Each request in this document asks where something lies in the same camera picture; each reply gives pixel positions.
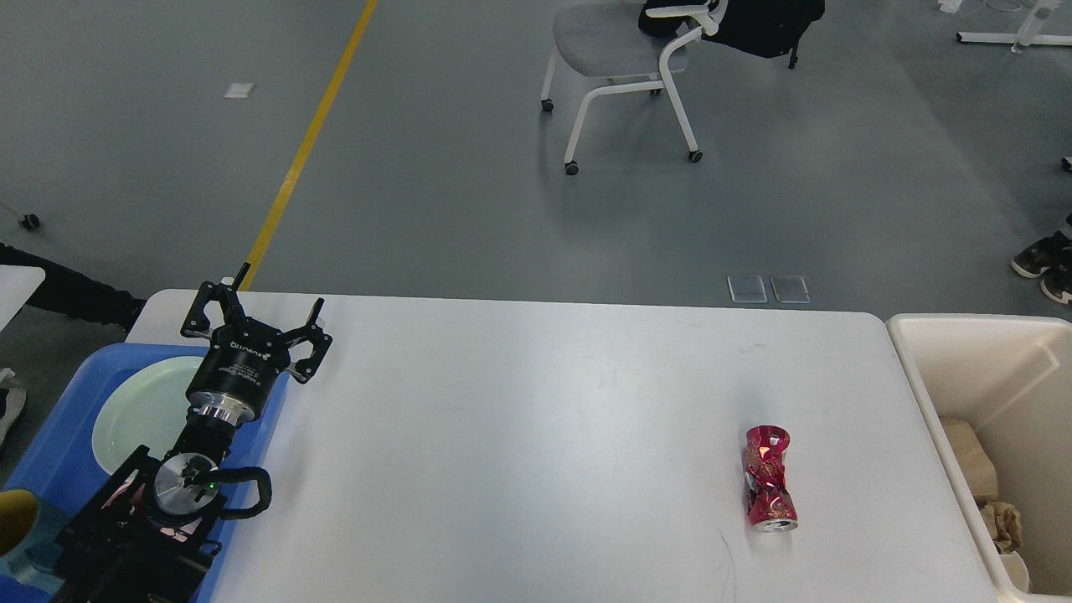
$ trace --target shoe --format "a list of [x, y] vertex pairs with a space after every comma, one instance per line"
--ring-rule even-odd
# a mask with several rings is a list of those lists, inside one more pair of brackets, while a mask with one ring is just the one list
[[1063, 268], [1052, 271], [1042, 279], [1042, 292], [1058, 304], [1072, 302], [1072, 273]]
[[10, 368], [0, 369], [0, 446], [8, 437], [8, 430], [26, 408], [26, 389]]
[[1010, 265], [1017, 275], [1026, 279], [1037, 279], [1054, 267], [1060, 251], [1053, 237], [1040, 238], [1017, 253]]

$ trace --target gray floor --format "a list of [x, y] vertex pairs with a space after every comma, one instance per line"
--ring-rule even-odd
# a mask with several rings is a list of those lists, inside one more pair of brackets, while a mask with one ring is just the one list
[[[668, 100], [538, 92], [569, 2], [383, 0], [254, 288], [732, 306], [726, 276], [802, 275], [807, 308], [1068, 318], [1009, 258], [1070, 210], [1072, 49], [958, 45], [1024, 13], [828, 0], [795, 71], [715, 44]], [[361, 2], [0, 4], [0, 240], [148, 296], [233, 274]], [[1051, 33], [1072, 33], [1072, 10]], [[255, 82], [224, 101], [232, 82]], [[787, 308], [776, 303], [770, 308]], [[33, 309], [0, 336], [31, 408], [0, 480], [114, 328]]]

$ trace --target yellow floor line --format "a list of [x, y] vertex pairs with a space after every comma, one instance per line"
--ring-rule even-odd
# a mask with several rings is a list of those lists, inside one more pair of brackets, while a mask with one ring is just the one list
[[357, 45], [361, 43], [361, 36], [364, 35], [364, 29], [368, 27], [369, 19], [372, 18], [372, 11], [375, 9], [376, 0], [367, 0], [364, 11], [361, 12], [361, 18], [357, 20], [354, 33], [349, 36], [349, 43], [346, 44], [346, 50], [343, 52], [342, 58], [339, 59], [339, 65], [336, 67], [336, 72], [331, 76], [328, 89], [324, 91], [324, 97], [321, 98], [321, 104], [316, 107], [313, 120], [309, 123], [309, 129], [306, 130], [306, 137], [301, 141], [301, 146], [298, 147], [298, 152], [294, 156], [294, 161], [291, 162], [291, 170], [287, 171], [286, 177], [283, 178], [283, 185], [276, 194], [276, 201], [272, 202], [271, 209], [268, 210], [268, 218], [265, 219], [264, 225], [260, 226], [257, 239], [253, 241], [253, 249], [250, 250], [250, 255], [245, 260], [250, 263], [250, 271], [247, 273], [245, 279], [242, 280], [242, 284], [239, 286], [240, 291], [249, 291], [250, 285], [253, 284], [253, 277], [256, 276], [257, 268], [260, 267], [260, 261], [264, 260], [265, 252], [268, 251], [268, 244], [271, 242], [271, 237], [276, 234], [276, 227], [279, 226], [280, 219], [283, 218], [283, 211], [286, 210], [286, 204], [291, 201], [294, 187], [298, 183], [301, 171], [306, 167], [306, 160], [309, 159], [309, 153], [312, 152], [313, 145], [316, 144], [316, 137], [321, 134], [324, 120], [327, 119], [328, 112], [331, 111], [331, 103], [334, 102], [339, 87], [342, 86], [342, 80], [346, 77], [346, 70], [349, 69], [349, 63], [354, 59], [354, 53], [357, 52]]

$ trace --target blue tray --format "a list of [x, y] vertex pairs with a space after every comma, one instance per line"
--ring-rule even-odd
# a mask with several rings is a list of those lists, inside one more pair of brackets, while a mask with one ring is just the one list
[[[26, 488], [74, 516], [108, 479], [93, 458], [90, 443], [96, 414], [108, 396], [123, 381], [149, 365], [175, 356], [204, 356], [207, 350], [192, 345], [115, 343], [94, 352], [74, 373], [56, 408], [4, 484], [4, 489]], [[238, 430], [230, 446], [232, 454], [223, 467], [260, 465], [283, 407], [288, 381], [285, 374], [279, 379], [260, 418]], [[223, 492], [233, 501], [230, 505], [241, 505], [251, 487], [249, 484], [242, 484], [237, 489], [224, 486]], [[222, 542], [223, 551], [217, 556], [205, 576], [194, 597], [195, 602], [207, 603], [211, 599], [227, 554], [227, 543], [237, 524], [218, 521], [212, 529], [209, 539]], [[3, 603], [39, 603], [47, 602], [49, 598], [45, 592], [0, 576], [0, 601]]]

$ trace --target crushed can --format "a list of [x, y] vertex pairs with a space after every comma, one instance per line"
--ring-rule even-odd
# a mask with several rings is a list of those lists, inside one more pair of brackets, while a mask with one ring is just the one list
[[748, 430], [744, 475], [748, 484], [748, 524], [758, 532], [786, 532], [796, 527], [796, 509], [786, 489], [789, 432], [774, 425]]

